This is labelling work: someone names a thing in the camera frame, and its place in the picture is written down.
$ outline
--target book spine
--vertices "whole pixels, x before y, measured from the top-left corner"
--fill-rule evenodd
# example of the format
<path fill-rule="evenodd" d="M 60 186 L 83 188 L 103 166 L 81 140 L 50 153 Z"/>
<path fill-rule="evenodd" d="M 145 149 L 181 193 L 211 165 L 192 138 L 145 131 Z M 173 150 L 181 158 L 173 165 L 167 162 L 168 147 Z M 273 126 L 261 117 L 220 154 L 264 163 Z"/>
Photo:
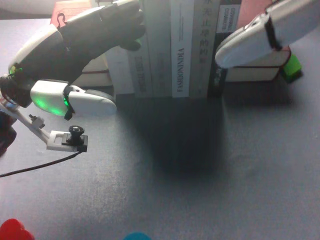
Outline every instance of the book spine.
<path fill-rule="evenodd" d="M 153 88 L 147 33 L 139 39 L 139 42 L 141 43 L 139 50 L 127 51 L 134 93 L 137 98 L 152 98 Z"/>
<path fill-rule="evenodd" d="M 169 97 L 171 83 L 170 0 L 143 0 L 153 96 Z"/>
<path fill-rule="evenodd" d="M 171 0 L 172 97 L 189 97 L 194 0 Z"/>
<path fill-rule="evenodd" d="M 221 0 L 220 2 L 208 84 L 208 98 L 219 97 L 223 93 L 228 70 L 216 64 L 215 56 L 222 41 L 237 28 L 241 2 L 242 0 Z"/>
<path fill-rule="evenodd" d="M 189 96 L 206 98 L 221 0 L 194 0 Z"/>
<path fill-rule="evenodd" d="M 116 46 L 108 50 L 105 53 L 105 57 L 115 94 L 133 94 L 135 91 L 127 51 Z"/>

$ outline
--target tabletop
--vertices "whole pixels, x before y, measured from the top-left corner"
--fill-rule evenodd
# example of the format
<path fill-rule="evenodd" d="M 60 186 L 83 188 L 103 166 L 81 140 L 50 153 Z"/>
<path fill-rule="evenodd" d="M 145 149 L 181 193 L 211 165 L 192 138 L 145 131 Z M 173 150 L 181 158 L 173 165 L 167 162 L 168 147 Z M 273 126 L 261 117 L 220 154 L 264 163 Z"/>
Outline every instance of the tabletop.
<path fill-rule="evenodd" d="M 48 19 L 0 21 L 0 74 Z M 227 84 L 222 99 L 117 97 L 117 114 L 69 122 L 34 105 L 47 131 L 85 128 L 88 152 L 0 179 L 0 222 L 40 240 L 320 238 L 320 28 L 292 44 L 293 84 Z M 17 122 L 0 173 L 70 153 Z"/>

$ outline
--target table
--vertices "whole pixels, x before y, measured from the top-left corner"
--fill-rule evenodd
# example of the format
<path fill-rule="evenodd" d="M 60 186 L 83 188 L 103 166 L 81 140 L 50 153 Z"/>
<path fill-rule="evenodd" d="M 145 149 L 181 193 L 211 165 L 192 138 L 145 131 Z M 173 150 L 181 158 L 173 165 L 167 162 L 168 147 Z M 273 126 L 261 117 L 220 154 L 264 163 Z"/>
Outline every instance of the table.
<path fill-rule="evenodd" d="M 14 53 L 25 39 L 9 45 L 17 32 L 1 30 L 3 74 L 3 48 Z M 153 240 L 319 239 L 319 41 L 320 28 L 292 45 L 304 76 L 291 85 L 227 84 L 221 100 L 124 95 L 114 116 L 69 122 L 31 105 L 23 112 L 44 117 L 47 130 L 84 127 L 88 152 L 0 179 L 0 222 L 17 218 L 41 240 L 122 240 L 135 231 Z M 1 173 L 69 155 L 14 128 Z"/>

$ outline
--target blue round object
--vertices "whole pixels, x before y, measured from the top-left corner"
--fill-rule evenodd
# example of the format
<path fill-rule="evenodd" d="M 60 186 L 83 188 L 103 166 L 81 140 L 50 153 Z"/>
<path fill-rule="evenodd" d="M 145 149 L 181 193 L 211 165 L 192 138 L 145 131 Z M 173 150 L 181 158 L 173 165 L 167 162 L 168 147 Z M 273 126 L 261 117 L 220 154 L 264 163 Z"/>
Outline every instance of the blue round object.
<path fill-rule="evenodd" d="M 123 240 L 151 240 L 151 238 L 142 232 L 134 232 L 126 236 Z"/>

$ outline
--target white book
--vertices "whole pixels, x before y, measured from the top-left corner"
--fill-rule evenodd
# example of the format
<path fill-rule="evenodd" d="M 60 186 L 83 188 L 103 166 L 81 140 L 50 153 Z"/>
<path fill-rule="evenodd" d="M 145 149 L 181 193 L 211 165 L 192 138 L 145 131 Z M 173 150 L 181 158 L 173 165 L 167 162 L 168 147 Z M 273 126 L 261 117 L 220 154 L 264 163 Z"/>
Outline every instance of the white book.
<path fill-rule="evenodd" d="M 221 0 L 194 0 L 189 96 L 206 98 Z"/>
<path fill-rule="evenodd" d="M 133 94 L 135 91 L 129 68 L 127 50 L 116 46 L 108 50 L 105 56 L 114 93 L 116 95 Z"/>
<path fill-rule="evenodd" d="M 172 97 L 189 97 L 195 0 L 171 0 Z"/>
<path fill-rule="evenodd" d="M 152 98 L 153 88 L 150 70 L 148 35 L 139 39 L 141 47 L 137 51 L 127 51 L 134 94 L 137 98 Z"/>
<path fill-rule="evenodd" d="M 170 0 L 143 0 L 144 21 L 154 97 L 170 97 L 171 23 Z"/>

